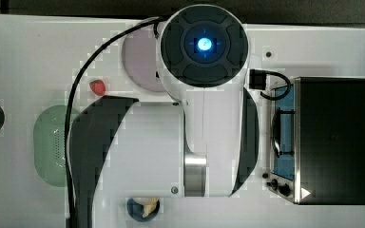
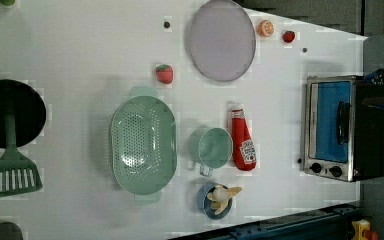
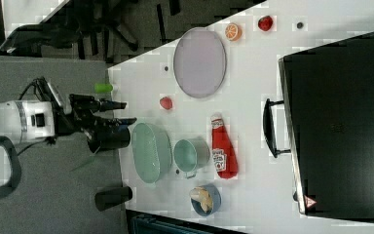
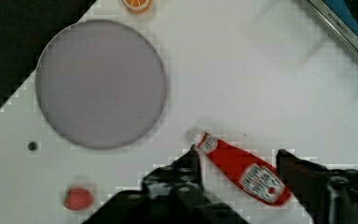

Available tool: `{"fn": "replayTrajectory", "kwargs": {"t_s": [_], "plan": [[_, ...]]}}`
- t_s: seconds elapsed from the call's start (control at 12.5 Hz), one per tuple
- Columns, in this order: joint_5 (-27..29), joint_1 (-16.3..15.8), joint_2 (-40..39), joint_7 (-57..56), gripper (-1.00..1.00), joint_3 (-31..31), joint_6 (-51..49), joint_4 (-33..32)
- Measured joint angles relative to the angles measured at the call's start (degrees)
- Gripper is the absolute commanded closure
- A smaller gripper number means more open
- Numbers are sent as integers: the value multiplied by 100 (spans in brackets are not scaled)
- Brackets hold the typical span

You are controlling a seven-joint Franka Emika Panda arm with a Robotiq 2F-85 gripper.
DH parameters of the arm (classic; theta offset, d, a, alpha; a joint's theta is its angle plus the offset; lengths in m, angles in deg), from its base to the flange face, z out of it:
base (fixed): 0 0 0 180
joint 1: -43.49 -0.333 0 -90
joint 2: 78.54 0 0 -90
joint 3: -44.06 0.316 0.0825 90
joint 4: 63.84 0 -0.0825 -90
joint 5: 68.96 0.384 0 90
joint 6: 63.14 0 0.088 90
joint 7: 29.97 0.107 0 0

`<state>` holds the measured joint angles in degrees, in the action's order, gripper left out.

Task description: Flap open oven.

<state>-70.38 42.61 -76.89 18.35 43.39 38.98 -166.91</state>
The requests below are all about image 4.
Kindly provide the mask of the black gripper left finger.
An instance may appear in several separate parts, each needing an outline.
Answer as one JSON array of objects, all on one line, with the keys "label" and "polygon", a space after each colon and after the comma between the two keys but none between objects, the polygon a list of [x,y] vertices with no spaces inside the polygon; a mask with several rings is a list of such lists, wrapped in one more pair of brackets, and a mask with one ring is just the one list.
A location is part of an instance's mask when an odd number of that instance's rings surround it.
[{"label": "black gripper left finger", "polygon": [[142,193],[152,200],[168,196],[173,189],[182,187],[204,190],[200,156],[195,145],[179,159],[155,169],[142,180]]}]

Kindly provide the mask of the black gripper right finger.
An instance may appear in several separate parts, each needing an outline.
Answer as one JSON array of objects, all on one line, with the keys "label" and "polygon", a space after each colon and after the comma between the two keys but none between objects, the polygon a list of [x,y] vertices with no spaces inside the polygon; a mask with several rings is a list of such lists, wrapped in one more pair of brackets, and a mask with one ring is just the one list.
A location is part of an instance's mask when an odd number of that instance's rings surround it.
[{"label": "black gripper right finger", "polygon": [[285,149],[278,151],[276,163],[313,224],[358,224],[358,170],[328,169]]}]

